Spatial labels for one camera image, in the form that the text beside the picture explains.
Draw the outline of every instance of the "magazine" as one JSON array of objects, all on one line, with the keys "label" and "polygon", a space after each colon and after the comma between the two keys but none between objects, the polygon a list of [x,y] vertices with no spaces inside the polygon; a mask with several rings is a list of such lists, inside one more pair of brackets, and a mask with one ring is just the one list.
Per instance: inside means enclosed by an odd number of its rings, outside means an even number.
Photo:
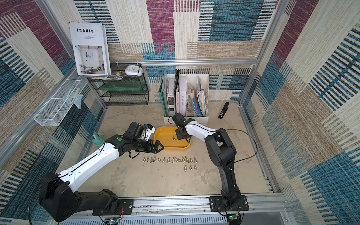
[{"label": "magazine", "polygon": [[103,25],[70,22],[69,26],[78,75],[110,75],[109,52]]}]

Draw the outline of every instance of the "wire basket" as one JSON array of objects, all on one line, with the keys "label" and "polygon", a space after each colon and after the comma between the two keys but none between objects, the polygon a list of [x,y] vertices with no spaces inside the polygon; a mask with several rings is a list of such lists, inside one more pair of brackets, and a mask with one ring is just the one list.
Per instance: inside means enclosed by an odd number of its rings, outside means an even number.
[{"label": "wire basket", "polygon": [[87,83],[86,78],[74,71],[35,116],[35,121],[41,126],[59,126],[72,106],[69,103],[72,93],[80,88],[80,94]]}]

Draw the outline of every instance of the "gray floor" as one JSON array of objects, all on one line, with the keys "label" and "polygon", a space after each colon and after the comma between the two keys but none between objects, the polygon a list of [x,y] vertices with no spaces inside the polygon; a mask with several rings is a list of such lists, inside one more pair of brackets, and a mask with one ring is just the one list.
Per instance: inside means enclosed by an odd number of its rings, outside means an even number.
[{"label": "gray floor", "polygon": [[[208,127],[218,129],[241,129],[246,131],[240,113],[235,103],[229,105],[225,117],[218,118],[223,103],[209,103]],[[161,105],[144,106],[112,106],[109,107],[100,127],[99,135],[104,139],[114,134],[123,134],[131,122],[152,124],[155,128],[164,126]],[[253,155],[249,137],[238,131],[228,131],[237,149],[236,159]],[[183,170],[185,163],[143,162],[141,153],[135,159],[128,155],[107,164],[89,178],[79,189],[83,192],[110,189],[119,197],[145,197],[166,195],[201,195],[220,194],[221,180],[217,167],[210,161],[204,142],[192,138],[187,151],[162,151],[157,157],[196,158],[197,170]],[[267,193],[260,166],[256,157],[235,164],[237,185],[242,193]]]}]

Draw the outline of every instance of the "striped fabric wall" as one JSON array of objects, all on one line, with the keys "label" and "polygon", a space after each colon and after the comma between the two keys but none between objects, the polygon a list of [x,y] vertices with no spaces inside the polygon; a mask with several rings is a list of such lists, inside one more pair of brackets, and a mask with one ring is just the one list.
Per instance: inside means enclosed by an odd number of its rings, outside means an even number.
[{"label": "striped fabric wall", "polygon": [[[74,65],[35,1],[1,1],[0,146]],[[37,125],[0,169],[1,224],[28,224],[40,179],[84,157],[103,108],[88,85],[82,94],[81,110],[72,107],[58,127]],[[31,208],[33,223],[44,224],[48,214]]]},{"label": "striped fabric wall", "polygon": [[[9,219],[2,224],[27,224],[30,195],[42,177],[67,169],[85,157],[104,109],[89,84],[81,94],[81,110],[72,106],[58,127],[36,125],[1,168],[0,218]],[[31,209],[33,222],[44,224],[48,213],[36,201]]]},{"label": "striped fabric wall", "polygon": [[[69,39],[69,22],[106,25],[110,60],[117,61],[257,58],[278,0],[46,1]],[[159,102],[165,68],[206,70],[218,83],[209,100],[237,101],[251,65],[146,67],[150,102]]]},{"label": "striped fabric wall", "polygon": [[291,0],[244,108],[298,224],[360,224],[360,2]]}]

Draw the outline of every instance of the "white clock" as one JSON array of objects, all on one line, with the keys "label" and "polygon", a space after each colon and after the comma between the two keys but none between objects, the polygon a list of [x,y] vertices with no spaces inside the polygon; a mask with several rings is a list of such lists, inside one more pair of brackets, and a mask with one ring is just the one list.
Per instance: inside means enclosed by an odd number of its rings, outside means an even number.
[{"label": "white clock", "polygon": [[128,76],[141,76],[143,69],[140,66],[130,65],[125,69],[125,73]]}]

